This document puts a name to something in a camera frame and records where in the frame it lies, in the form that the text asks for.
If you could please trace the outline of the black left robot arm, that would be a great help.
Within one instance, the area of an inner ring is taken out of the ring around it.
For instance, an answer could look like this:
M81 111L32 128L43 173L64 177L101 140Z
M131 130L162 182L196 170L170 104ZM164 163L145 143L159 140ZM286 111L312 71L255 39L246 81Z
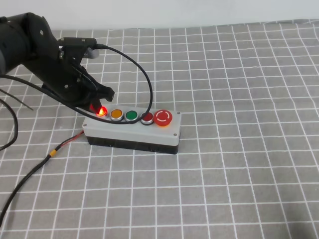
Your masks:
M56 39L44 17L24 13L0 19L0 73L23 65L43 82L43 90L87 111L98 111L101 99L112 101L112 88L98 83L81 66L99 55L94 38Z

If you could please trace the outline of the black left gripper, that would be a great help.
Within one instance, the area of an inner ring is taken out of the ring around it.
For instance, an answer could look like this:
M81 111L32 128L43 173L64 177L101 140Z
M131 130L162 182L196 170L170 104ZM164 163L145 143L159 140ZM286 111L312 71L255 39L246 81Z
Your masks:
M28 52L22 62L44 85L73 106L89 104L89 111L99 113L102 107L99 99L111 102L115 92L112 88L98 83L91 75L80 78L70 63L60 59L60 48L48 22L33 13L19 15L19 24L28 40Z

